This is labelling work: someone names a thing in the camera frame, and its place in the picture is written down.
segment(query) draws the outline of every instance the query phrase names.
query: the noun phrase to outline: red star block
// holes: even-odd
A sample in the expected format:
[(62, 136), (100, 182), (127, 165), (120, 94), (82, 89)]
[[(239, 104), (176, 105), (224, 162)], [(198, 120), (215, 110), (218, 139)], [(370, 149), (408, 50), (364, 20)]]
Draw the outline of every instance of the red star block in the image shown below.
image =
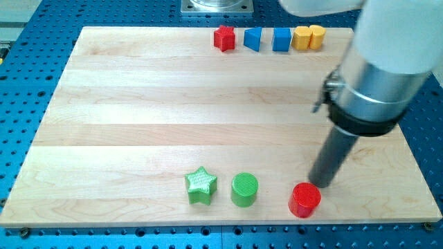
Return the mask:
[(220, 48), (222, 52), (235, 49), (234, 27), (220, 25), (219, 29), (214, 31), (214, 46)]

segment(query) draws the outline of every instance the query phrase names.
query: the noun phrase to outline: metal mount plate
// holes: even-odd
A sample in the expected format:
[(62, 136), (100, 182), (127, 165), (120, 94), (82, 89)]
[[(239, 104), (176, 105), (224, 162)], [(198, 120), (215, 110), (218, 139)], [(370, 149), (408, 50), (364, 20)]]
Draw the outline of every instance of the metal mount plate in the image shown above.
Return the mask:
[(253, 0), (241, 0), (236, 4), (226, 7), (209, 7), (193, 0), (181, 0), (181, 16), (223, 16), (223, 15), (248, 15), (254, 13)]

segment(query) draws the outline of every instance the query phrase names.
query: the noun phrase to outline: wood grain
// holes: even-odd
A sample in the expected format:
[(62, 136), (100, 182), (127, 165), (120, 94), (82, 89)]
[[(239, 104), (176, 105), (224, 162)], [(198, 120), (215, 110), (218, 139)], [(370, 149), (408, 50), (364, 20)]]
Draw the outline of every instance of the wood grain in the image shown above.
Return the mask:
[[(319, 51), (221, 53), (213, 28), (86, 27), (0, 216), (8, 228), (438, 221), (442, 215), (400, 128), (362, 138), (314, 215), (287, 207), (332, 124), (312, 114), (350, 29)], [(184, 174), (218, 176), (211, 206), (189, 205)], [(240, 172), (257, 201), (230, 201)]]

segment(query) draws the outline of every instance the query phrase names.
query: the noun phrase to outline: toy block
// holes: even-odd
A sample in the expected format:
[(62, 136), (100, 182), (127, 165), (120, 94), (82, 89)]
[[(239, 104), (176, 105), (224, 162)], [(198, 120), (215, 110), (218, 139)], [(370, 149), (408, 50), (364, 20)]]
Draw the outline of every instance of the toy block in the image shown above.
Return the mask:
[(294, 187), (289, 198), (289, 210), (297, 217), (307, 218), (312, 215), (321, 201), (321, 193), (312, 183), (299, 183)]
[(323, 39), (325, 38), (326, 28), (319, 25), (311, 25), (309, 29), (312, 30), (311, 43), (309, 44), (309, 47), (311, 49), (319, 49), (323, 43)]
[(291, 30), (289, 28), (274, 28), (272, 36), (272, 50), (287, 52), (291, 43)]
[(235, 49), (234, 27), (220, 25), (220, 27), (214, 31), (214, 46), (220, 48), (222, 52)]
[(186, 174), (185, 179), (189, 204), (200, 202), (210, 205), (210, 197), (217, 190), (217, 177), (200, 167), (196, 172)]
[(299, 26), (293, 32), (292, 47), (296, 50), (307, 50), (311, 41), (312, 29)]
[(246, 208), (254, 204), (258, 190), (258, 181), (250, 173), (236, 175), (232, 183), (230, 199), (239, 207)]
[(262, 27), (245, 30), (243, 45), (258, 52), (260, 49), (261, 38), (262, 38)]

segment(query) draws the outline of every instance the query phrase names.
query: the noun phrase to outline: green star block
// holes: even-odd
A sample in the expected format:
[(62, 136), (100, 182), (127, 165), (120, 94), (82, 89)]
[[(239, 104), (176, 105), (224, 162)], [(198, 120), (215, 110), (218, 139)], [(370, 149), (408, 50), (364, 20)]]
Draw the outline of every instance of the green star block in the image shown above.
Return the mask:
[(202, 166), (196, 172), (186, 174), (189, 204), (201, 202), (210, 205), (210, 196), (217, 190), (217, 177)]

